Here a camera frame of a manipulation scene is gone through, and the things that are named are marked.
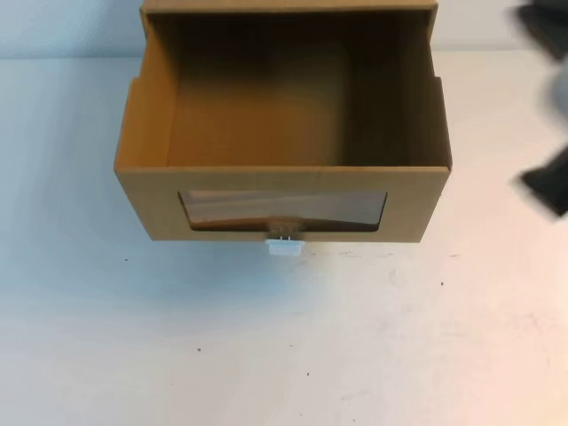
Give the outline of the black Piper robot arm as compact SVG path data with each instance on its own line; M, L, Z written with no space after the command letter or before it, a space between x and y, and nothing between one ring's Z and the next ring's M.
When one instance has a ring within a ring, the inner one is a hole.
M551 76L543 85L539 110L567 129L567 3L522 1L510 13L519 29L550 61ZM567 144L527 166L518 184L551 220L567 217Z

